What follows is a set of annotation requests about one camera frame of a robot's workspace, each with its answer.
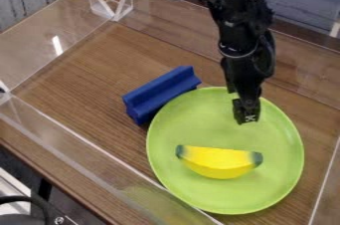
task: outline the blue foam block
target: blue foam block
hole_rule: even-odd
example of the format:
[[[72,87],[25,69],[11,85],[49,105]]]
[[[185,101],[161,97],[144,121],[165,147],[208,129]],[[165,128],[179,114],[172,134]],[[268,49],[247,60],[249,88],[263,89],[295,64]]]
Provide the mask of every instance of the blue foam block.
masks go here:
[[[127,113],[137,125],[152,121],[160,108],[201,83],[192,66],[180,66],[123,96]]]

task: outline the yellow banana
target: yellow banana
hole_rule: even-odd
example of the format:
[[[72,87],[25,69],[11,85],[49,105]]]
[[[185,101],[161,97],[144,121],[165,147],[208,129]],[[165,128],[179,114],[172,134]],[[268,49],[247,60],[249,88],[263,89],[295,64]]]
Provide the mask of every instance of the yellow banana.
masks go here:
[[[261,153],[233,149],[179,145],[175,154],[193,172],[215,179],[236,178],[263,162]]]

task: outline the black cable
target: black cable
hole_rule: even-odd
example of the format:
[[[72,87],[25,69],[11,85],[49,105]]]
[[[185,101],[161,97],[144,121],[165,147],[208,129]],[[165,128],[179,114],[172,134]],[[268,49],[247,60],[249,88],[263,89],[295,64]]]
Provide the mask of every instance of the black cable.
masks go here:
[[[45,224],[49,224],[49,213],[48,213],[48,208],[47,204],[44,203],[43,200],[35,198],[35,197],[27,197],[27,196],[5,196],[0,197],[0,205],[9,204],[13,202],[29,202],[35,204],[43,211],[44,213],[44,220]]]

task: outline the green plate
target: green plate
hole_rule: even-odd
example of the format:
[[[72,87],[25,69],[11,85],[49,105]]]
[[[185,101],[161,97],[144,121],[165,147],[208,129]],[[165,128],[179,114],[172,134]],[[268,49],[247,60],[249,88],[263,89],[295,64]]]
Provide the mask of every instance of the green plate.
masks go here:
[[[293,189],[304,165],[301,138],[284,112],[261,99],[260,122],[239,125],[232,116],[235,98],[225,88],[181,95],[159,112],[148,133],[159,180],[185,203],[219,214],[245,214],[277,203]],[[177,160],[179,144],[259,151],[264,162],[236,179],[209,179]]]

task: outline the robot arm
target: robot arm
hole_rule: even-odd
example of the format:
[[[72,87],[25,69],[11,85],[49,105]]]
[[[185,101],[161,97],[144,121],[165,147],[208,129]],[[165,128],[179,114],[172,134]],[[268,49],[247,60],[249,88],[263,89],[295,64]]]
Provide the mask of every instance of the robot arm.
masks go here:
[[[219,28],[217,47],[239,124],[259,121],[261,83],[273,75],[275,42],[268,31],[272,11],[265,0],[199,0]]]

